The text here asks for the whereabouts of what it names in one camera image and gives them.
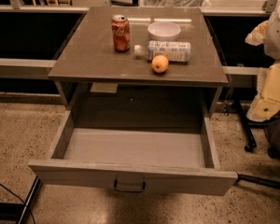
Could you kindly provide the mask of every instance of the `drawer handle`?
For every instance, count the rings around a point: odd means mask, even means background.
[[[118,180],[114,181],[114,190],[116,191],[125,191],[125,192],[143,192],[146,189],[146,183],[143,182],[142,188],[140,189],[121,189],[118,188]]]

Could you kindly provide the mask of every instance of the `bottle label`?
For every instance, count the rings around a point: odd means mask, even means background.
[[[187,62],[190,56],[189,42],[163,42],[149,41],[149,59],[157,55],[163,55],[173,62]]]

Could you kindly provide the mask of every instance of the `desk top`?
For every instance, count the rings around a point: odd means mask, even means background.
[[[116,52],[111,18],[125,15],[130,21],[131,48]],[[154,21],[172,21],[181,27],[176,41],[190,42],[187,63],[170,63],[168,70],[155,74],[151,61],[137,59],[134,45],[149,40],[147,27]],[[49,77],[70,82],[114,82],[125,84],[217,87],[227,83],[212,37],[198,8],[174,7],[91,7],[71,37]]]

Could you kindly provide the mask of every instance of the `gray metal desk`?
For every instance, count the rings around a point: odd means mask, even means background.
[[[192,46],[190,61],[156,75],[133,49],[115,52],[113,14],[128,17],[132,47],[146,44],[151,22],[178,23],[178,40]],[[92,7],[49,78],[67,112],[48,158],[29,163],[44,183],[224,195],[237,179],[219,171],[209,117],[228,81],[199,9]],[[77,83],[71,98],[67,88]],[[91,94],[93,83],[119,88]]]

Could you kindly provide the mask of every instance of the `orange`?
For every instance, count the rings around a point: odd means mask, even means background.
[[[163,73],[168,69],[169,66],[169,61],[167,57],[163,55],[158,55],[155,56],[152,59],[151,62],[151,68],[156,72],[156,73]]]

